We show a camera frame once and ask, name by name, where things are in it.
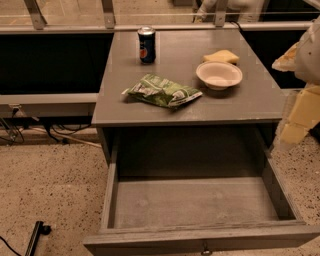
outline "tabletop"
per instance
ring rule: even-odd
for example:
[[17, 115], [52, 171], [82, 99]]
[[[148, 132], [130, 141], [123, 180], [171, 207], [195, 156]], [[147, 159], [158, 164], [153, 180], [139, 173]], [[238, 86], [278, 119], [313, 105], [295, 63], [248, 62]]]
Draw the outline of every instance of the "tabletop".
[[[240, 57], [242, 82], [214, 91], [196, 76], [203, 55], [229, 50]], [[96, 127], [263, 123], [282, 118], [285, 96], [237, 29], [156, 32], [157, 58], [139, 59], [135, 31], [115, 32], [92, 124]], [[145, 74], [192, 86], [203, 96], [178, 109], [139, 102], [123, 93]]]

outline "black stand leg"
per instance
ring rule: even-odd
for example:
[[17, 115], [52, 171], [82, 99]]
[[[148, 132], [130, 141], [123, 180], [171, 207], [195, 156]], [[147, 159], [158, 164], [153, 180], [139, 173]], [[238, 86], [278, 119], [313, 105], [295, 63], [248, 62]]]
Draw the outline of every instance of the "black stand leg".
[[42, 221], [37, 221], [33, 229], [33, 233], [29, 242], [26, 256], [33, 256], [36, 251], [39, 236], [49, 235], [50, 232], [51, 232], [50, 226], [44, 226]]

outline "green wrapper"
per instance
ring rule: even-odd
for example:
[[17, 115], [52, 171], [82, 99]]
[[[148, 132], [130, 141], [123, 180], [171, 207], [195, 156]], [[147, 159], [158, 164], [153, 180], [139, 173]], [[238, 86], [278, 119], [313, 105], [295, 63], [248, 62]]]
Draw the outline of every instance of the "green wrapper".
[[152, 74], [145, 75], [127, 93], [141, 101], [167, 108], [178, 107], [202, 95], [202, 92], [195, 88]]

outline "pepsi can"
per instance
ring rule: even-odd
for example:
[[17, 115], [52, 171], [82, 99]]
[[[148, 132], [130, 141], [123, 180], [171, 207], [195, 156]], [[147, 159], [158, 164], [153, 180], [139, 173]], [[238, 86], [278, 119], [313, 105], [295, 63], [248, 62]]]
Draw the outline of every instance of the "pepsi can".
[[144, 64], [153, 63], [156, 59], [156, 31], [152, 27], [141, 27], [138, 30], [140, 42], [140, 60]]

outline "white bowl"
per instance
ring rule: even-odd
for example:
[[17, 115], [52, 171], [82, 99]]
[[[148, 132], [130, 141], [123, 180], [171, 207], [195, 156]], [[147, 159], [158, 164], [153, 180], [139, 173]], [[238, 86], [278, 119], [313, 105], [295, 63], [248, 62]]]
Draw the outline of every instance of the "white bowl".
[[225, 90], [242, 80], [241, 70], [233, 64], [220, 61], [207, 61], [196, 70], [197, 76], [213, 90]]

